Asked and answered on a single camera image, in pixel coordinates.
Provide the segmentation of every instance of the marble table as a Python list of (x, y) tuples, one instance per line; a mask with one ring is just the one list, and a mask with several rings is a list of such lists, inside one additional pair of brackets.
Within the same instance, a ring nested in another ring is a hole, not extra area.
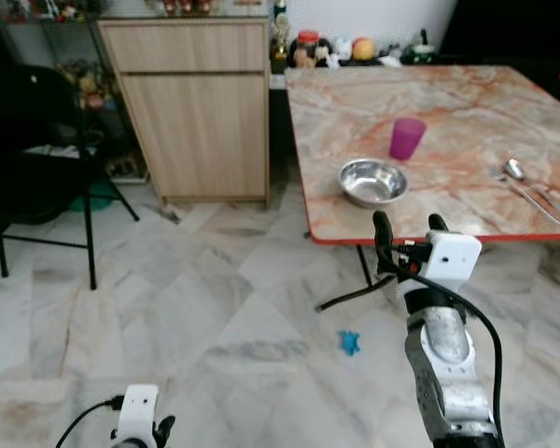
[(411, 184), (385, 208), (396, 239), (423, 237), (432, 213), (483, 241), (560, 239), (560, 225), (489, 174), (514, 157), (560, 202), (560, 103), (513, 69), (289, 70), (287, 91), (316, 243), (372, 244), (372, 211), (344, 198), (337, 173), (355, 158), (388, 160), (401, 117), (428, 130), (410, 161), (392, 161)]

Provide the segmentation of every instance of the stainless steel bowl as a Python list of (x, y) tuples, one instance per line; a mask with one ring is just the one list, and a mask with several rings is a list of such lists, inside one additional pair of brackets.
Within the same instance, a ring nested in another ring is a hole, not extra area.
[(381, 208), (393, 203), (409, 187), (401, 170), (376, 159), (348, 162), (341, 168), (338, 180), (351, 201), (367, 208)]

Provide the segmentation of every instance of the metal spoon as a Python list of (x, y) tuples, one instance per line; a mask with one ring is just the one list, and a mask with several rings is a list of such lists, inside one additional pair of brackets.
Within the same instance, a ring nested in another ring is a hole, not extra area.
[(507, 161), (506, 164), (504, 165), (504, 171), (506, 171), (506, 173), (508, 173), (508, 175), (513, 179), (519, 180), (521, 182), (526, 182), (527, 184), (529, 184), (530, 188), (536, 191), (539, 194), (539, 196), (545, 199), (549, 205), (551, 205), (553, 208), (555, 208), (557, 211), (560, 212), (560, 206), (554, 202), (552, 196), (550, 196), (546, 191), (544, 191), (543, 189), (535, 185), (535, 182), (533, 182), (531, 179), (529, 179), (526, 176), (525, 171), (523, 171), (523, 168), (521, 167), (521, 163), (518, 160), (510, 159), (509, 161)]
[(508, 185), (512, 191), (514, 191), (517, 194), (520, 194), (523, 198), (525, 198), (531, 205), (533, 205), (535, 208), (537, 208), (538, 210), (540, 210), (540, 212), (546, 216), (546, 218), (548, 218), (551, 222), (560, 225), (560, 221), (558, 219), (556, 219), (550, 212), (548, 212), (545, 208), (543, 208), (541, 205), (539, 205), (539, 203), (533, 199), (531, 197), (531, 195), (529, 193), (527, 193), (525, 190), (521, 189), (520, 187), (509, 183), (508, 178), (502, 174), (498, 169), (490, 169), (489, 170), (489, 175), (494, 179), (497, 180), (498, 182), (504, 182), (506, 185)]

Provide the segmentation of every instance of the wooden cabinet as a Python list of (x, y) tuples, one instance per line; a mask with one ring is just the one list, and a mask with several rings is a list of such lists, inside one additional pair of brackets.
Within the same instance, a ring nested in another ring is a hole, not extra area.
[(267, 21), (101, 21), (156, 191), (267, 201)]

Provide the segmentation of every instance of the pink plastic cup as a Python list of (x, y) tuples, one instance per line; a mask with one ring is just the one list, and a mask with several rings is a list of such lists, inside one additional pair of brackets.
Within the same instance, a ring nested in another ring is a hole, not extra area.
[(390, 157), (407, 161), (419, 146), (427, 125), (420, 119), (397, 119), (392, 132)]

